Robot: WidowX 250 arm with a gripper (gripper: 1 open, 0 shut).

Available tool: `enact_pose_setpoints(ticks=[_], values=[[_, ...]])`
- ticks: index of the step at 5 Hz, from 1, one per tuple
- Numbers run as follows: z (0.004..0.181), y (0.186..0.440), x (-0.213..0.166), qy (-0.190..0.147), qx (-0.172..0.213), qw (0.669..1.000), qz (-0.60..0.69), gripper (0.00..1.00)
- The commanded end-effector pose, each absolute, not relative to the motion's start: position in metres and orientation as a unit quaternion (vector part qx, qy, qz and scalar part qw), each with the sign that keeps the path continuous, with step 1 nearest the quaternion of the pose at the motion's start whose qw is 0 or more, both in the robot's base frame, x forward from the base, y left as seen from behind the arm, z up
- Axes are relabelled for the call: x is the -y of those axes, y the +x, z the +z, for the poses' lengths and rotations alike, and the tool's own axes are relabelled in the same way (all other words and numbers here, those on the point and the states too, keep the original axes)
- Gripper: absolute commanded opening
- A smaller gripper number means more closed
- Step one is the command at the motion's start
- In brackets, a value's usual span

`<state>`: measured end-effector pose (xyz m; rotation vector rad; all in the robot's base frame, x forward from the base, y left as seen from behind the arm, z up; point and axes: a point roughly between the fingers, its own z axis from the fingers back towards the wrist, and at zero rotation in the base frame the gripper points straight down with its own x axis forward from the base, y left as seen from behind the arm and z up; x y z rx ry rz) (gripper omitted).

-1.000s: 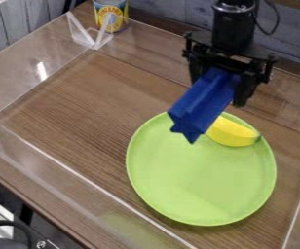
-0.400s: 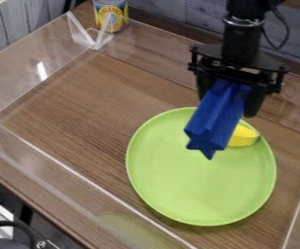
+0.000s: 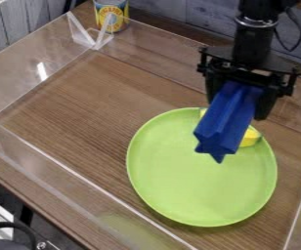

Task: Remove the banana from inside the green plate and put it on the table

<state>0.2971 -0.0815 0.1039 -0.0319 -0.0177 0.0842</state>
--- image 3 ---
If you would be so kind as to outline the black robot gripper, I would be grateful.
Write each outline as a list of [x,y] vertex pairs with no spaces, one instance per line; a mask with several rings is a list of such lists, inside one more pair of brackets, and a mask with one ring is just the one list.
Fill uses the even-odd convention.
[[198,72],[206,78],[209,103],[226,80],[257,86],[254,88],[254,119],[266,120],[278,97],[293,95],[297,78],[301,75],[300,68],[274,53],[269,53],[261,63],[237,62],[232,58],[232,50],[232,46],[200,48]]

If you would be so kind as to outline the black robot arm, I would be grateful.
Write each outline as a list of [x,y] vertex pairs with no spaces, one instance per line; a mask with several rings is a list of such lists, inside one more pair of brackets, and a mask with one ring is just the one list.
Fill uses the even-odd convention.
[[[301,74],[298,67],[272,51],[273,39],[289,52],[301,44],[301,23],[293,13],[300,3],[301,0],[240,0],[233,45],[200,49],[198,72],[206,78],[209,102],[228,81],[258,87],[264,93],[256,103],[256,120],[269,117],[278,98],[293,95]],[[281,41],[277,31],[282,13],[288,14],[300,31],[292,48]]]

